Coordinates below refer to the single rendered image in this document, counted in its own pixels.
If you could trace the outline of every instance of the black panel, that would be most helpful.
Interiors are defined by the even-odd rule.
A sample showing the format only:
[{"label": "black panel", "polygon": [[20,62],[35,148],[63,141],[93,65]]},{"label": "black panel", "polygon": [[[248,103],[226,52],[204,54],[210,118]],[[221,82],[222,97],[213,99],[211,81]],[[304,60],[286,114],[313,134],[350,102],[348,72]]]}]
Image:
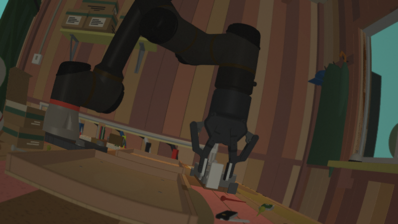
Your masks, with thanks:
[{"label": "black panel", "polygon": [[372,72],[368,133],[366,136],[364,157],[374,157],[377,131],[379,127],[380,100],[382,96],[382,77]]}]

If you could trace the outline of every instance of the box label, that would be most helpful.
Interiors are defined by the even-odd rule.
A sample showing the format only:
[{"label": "box label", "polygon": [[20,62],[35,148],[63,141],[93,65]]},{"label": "box label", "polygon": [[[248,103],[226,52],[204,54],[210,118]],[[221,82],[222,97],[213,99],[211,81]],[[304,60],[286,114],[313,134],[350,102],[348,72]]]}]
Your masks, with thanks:
[{"label": "box label", "polygon": [[81,16],[77,16],[77,15],[70,15],[68,17],[68,20],[66,21],[66,24],[70,24],[70,25],[79,25],[80,20],[82,20]]},{"label": "box label", "polygon": [[106,18],[92,18],[89,26],[103,27]]}]

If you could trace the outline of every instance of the red tool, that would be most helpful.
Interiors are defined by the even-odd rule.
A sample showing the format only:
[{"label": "red tool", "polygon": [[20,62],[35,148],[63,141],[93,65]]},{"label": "red tool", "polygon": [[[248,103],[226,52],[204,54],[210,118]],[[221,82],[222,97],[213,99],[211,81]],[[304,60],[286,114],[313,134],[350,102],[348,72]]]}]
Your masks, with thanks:
[{"label": "red tool", "polygon": [[243,201],[240,201],[240,200],[234,200],[234,199],[230,199],[230,198],[227,198],[226,196],[221,196],[221,201],[225,201],[225,200],[227,200],[227,201],[233,201],[233,202],[243,202]]}]

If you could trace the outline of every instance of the robotic arm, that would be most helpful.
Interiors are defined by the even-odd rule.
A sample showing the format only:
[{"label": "robotic arm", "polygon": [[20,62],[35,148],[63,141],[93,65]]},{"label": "robotic arm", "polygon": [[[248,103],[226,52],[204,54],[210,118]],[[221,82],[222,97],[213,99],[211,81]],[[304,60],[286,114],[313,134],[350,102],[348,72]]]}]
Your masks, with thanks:
[{"label": "robotic arm", "polygon": [[[63,62],[56,75],[43,130],[71,140],[79,139],[80,107],[111,113],[124,96],[122,70],[140,36],[176,54],[188,65],[219,65],[209,115],[191,123],[192,147],[200,155],[199,172],[206,167],[214,144],[228,145],[229,162],[224,180],[231,178],[237,162],[245,161],[258,140],[247,130],[260,33],[235,23],[226,34],[206,34],[180,17],[170,0],[136,0],[116,32],[102,61],[91,70],[81,62]],[[199,148],[198,132],[206,128],[205,148]],[[246,146],[237,156],[237,142]]]}]

